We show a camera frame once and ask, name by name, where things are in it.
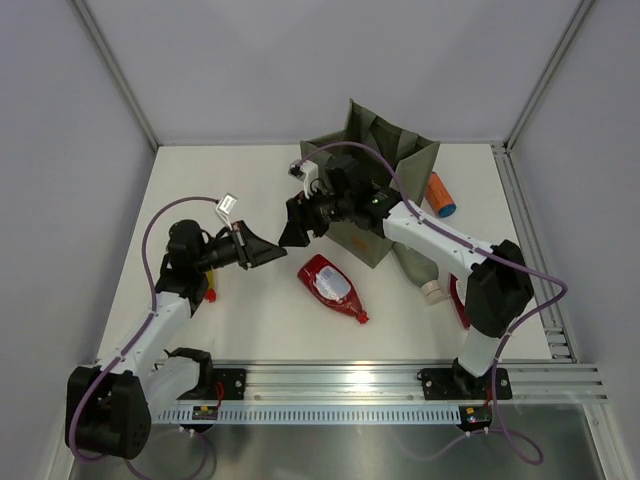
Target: olive green bag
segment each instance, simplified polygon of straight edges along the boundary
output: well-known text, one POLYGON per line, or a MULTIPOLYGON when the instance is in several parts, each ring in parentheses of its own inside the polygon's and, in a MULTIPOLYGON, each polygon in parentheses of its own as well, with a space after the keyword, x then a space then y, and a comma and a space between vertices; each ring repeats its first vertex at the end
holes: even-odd
MULTIPOLYGON (((351 100, 347 122, 343 130, 329 133, 309 141, 300 142, 302 156, 328 143, 349 140, 360 142, 374 148, 391 164, 398 174, 409 199, 418 205, 427 187, 433 165, 438 155, 440 142, 421 137, 417 133, 392 125, 383 118, 351 100)), ((323 177, 327 161, 334 155, 349 154, 371 174, 376 185, 395 185, 391 176, 378 160, 361 148, 344 146, 330 151, 319 152, 312 157, 323 177)), ((349 250, 364 263, 374 268, 391 250, 393 242, 377 235, 360 230, 349 222, 337 222, 331 225, 327 236, 349 250)))

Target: white bottle cap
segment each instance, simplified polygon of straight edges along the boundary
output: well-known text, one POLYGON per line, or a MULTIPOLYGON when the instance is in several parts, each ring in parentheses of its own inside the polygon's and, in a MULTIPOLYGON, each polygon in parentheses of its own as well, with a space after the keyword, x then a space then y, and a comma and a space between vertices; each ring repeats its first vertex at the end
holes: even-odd
POLYGON ((420 290, 424 293, 424 297, 427 299, 427 304, 429 305, 435 305, 447 299, 447 295, 440 290, 440 284, 437 280, 431 280, 425 283, 420 290))

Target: gray floor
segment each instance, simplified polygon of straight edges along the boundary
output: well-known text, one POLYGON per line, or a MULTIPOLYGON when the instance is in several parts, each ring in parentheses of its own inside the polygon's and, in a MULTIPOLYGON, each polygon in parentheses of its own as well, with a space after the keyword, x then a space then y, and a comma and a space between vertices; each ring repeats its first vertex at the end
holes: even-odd
MULTIPOLYGON (((503 407, 510 428, 542 447, 541 467, 522 463, 501 436, 466 439, 431 462, 461 433, 452 426, 220 426, 206 436, 215 450, 199 479, 604 479, 586 420, 573 407, 503 407)), ((202 443, 158 427, 134 461, 154 480, 177 480, 197 468, 202 443)), ((133 479, 119 459, 74 466, 73 480, 133 479)))

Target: blue cap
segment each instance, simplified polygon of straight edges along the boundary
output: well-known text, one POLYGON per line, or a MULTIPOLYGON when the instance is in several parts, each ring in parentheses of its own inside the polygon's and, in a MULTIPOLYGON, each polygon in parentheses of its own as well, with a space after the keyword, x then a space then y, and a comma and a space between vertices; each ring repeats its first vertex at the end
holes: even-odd
POLYGON ((440 218, 448 217, 449 215, 451 215, 455 211, 456 211, 456 204, 455 203, 451 203, 449 205, 445 205, 440 210, 438 210, 438 216, 440 218))

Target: table surface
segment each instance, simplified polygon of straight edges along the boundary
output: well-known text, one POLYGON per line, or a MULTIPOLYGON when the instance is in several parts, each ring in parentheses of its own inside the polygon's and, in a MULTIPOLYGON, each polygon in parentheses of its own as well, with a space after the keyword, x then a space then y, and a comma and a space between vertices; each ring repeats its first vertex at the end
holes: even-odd
MULTIPOLYGON (((131 245, 118 284, 99 356, 113 349, 145 313, 149 290, 141 241, 151 217, 185 196, 238 197, 232 220, 243 219, 258 236, 277 243, 286 221, 285 201, 301 189, 287 175, 299 158, 296 145, 162 147, 156 157, 131 245)), ((458 210, 446 223, 479 239, 516 241, 504 192, 489 145, 445 144, 435 165, 458 210)), ((427 212, 429 207, 423 205, 427 212)), ((221 223, 214 206, 189 202, 166 212, 149 238, 151 270, 157 275, 169 227, 193 218, 209 232, 221 223)), ((371 269, 328 238, 259 268, 230 265, 216 272, 218 300, 204 302, 190 325, 168 346, 210 351, 215 359, 243 361, 403 361, 455 358, 466 336, 450 301, 427 306, 389 253, 371 269), (320 304, 296 277, 320 253, 354 283, 371 320, 366 325, 320 304)), ((526 322, 503 359, 549 359, 539 317, 526 322)))

